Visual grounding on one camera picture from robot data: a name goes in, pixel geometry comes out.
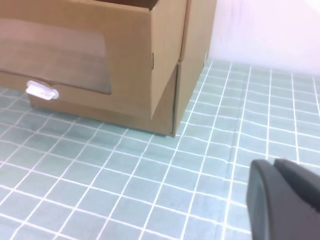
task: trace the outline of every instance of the black object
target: black object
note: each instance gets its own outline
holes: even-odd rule
[[[253,240],[320,240],[320,176],[294,162],[252,161],[246,203]]]

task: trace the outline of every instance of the white wall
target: white wall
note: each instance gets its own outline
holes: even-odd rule
[[[210,57],[320,74],[320,0],[218,0]]]

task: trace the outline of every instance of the white handle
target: white handle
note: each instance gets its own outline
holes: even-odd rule
[[[25,90],[25,92],[32,96],[35,96],[47,101],[51,99],[57,99],[59,97],[59,92],[57,90],[47,87],[36,81],[28,81],[26,85],[27,85],[27,89]]]

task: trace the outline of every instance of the tiled floor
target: tiled floor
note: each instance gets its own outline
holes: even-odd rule
[[[0,88],[1,240],[249,240],[252,159],[320,173],[320,78],[208,62],[176,138]]]

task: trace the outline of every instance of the cardboard drawer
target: cardboard drawer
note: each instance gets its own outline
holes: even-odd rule
[[[59,101],[152,118],[180,57],[187,0],[0,5],[0,86],[32,80]]]

